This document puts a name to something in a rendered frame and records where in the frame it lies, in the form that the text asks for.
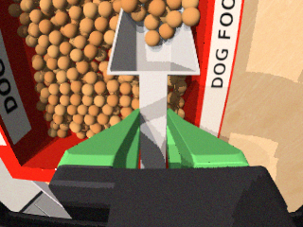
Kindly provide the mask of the red cardboard food box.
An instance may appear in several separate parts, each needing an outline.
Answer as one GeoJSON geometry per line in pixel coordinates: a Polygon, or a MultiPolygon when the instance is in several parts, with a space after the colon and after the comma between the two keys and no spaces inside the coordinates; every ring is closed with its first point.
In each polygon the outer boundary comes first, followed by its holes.
{"type": "MultiPolygon", "coordinates": [[[[83,139],[70,130],[50,137],[46,111],[36,104],[32,66],[35,48],[17,29],[19,17],[9,14],[12,0],[0,0],[0,157],[14,179],[49,182],[63,154],[83,139]]],[[[244,0],[199,0],[200,21],[191,26],[200,75],[186,77],[181,96],[185,120],[220,137],[237,54],[244,0]]]]}

